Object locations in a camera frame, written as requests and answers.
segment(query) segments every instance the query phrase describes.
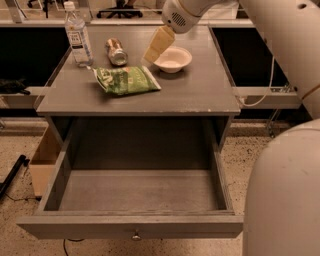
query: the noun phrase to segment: green chip bag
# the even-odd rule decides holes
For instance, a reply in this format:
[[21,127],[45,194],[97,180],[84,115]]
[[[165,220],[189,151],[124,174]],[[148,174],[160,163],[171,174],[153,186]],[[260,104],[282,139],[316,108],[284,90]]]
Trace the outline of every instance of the green chip bag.
[[91,68],[100,86],[107,93],[126,95],[161,90],[150,71],[142,67]]

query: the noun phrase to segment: sponge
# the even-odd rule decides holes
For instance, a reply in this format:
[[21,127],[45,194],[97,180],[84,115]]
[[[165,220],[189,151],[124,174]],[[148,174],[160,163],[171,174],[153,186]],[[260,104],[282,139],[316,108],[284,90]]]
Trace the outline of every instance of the sponge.
[[166,50],[175,40],[175,33],[168,26],[160,26],[156,29],[151,43],[143,55],[143,59],[148,62],[155,62],[159,56]]

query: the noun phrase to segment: open drawer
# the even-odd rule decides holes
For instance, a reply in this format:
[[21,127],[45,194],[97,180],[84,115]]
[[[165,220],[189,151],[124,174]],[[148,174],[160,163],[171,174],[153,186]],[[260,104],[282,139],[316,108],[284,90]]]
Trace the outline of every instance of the open drawer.
[[48,190],[18,225],[42,239],[232,238],[214,120],[79,117]]

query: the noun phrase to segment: drawer handle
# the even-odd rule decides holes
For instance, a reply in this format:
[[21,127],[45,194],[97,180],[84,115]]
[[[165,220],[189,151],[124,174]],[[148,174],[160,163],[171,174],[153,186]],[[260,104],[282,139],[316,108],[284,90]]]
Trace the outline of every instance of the drawer handle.
[[139,233],[136,231],[134,236],[131,237],[131,239],[135,242],[139,242],[142,240],[142,238],[139,236]]

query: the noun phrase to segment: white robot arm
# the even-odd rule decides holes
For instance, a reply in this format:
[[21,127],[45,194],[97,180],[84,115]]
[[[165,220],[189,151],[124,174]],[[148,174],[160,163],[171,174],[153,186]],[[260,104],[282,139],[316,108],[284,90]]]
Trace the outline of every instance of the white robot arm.
[[[189,31],[218,0],[167,0],[163,22]],[[240,0],[315,120],[274,139],[252,170],[243,256],[320,255],[320,9],[310,0]]]
[[[167,0],[162,21],[177,34],[225,0]],[[320,9],[310,0],[240,0],[309,114],[320,117]]]

